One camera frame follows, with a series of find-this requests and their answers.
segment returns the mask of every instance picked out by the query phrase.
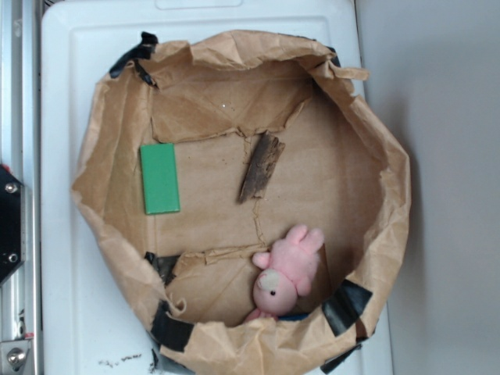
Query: black bracket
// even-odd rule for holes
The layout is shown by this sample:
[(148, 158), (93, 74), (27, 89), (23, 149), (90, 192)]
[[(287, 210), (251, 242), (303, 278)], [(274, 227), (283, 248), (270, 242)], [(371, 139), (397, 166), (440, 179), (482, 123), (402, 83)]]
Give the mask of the black bracket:
[(0, 166), (0, 286), (24, 262), (22, 197), (23, 185)]

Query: bunny ear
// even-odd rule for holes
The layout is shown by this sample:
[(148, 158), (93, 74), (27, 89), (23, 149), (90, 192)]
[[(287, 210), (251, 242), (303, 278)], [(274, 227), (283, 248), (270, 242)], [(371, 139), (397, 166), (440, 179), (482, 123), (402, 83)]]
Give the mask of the bunny ear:
[(307, 226), (304, 224), (297, 224), (292, 227), (287, 233), (287, 240), (292, 244), (298, 245), (307, 234)]
[(321, 245), (325, 242), (325, 236), (321, 229), (315, 228), (310, 230), (304, 239), (300, 242), (300, 245), (309, 253), (313, 254), (321, 248)]

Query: screw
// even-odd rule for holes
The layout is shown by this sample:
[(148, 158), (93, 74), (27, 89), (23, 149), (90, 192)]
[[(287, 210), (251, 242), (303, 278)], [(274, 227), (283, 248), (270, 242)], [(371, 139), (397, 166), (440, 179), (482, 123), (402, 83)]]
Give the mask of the screw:
[(7, 191), (9, 194), (14, 194), (16, 193), (17, 191), (19, 190), (19, 188), (17, 187), (17, 184), (11, 182), (11, 183), (8, 183), (6, 186), (5, 186), (5, 191)]
[(11, 255), (9, 255), (9, 262), (15, 263), (15, 262), (17, 262), (18, 258), (19, 257), (17, 256), (17, 254), (11, 254)]
[(26, 362), (26, 353), (19, 348), (14, 348), (7, 354), (7, 361), (13, 368), (19, 369)]

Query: paper bag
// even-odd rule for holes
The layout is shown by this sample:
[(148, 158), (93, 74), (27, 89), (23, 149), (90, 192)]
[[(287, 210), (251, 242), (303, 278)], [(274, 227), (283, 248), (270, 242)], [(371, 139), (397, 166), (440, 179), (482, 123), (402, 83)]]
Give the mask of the paper bag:
[[(409, 158), (332, 48), (231, 31), (150, 34), (97, 84), (73, 199), (161, 353), (199, 374), (302, 374), (373, 334), (405, 252)], [(263, 198), (238, 202), (252, 151), (285, 143)], [(145, 215), (139, 148), (175, 144), (181, 210)], [(257, 319), (255, 252), (296, 223), (325, 247), (294, 314)]]

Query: pink plush bunny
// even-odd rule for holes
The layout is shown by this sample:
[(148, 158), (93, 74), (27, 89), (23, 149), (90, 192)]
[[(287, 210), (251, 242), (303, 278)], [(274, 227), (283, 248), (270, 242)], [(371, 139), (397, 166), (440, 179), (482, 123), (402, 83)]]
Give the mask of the pink plush bunny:
[(253, 255), (253, 263), (263, 271), (253, 287), (257, 309), (245, 322), (261, 317), (277, 319), (294, 308), (298, 296), (309, 294), (323, 243), (321, 229), (308, 230), (299, 224), (288, 231), (286, 238), (274, 242), (271, 252)]

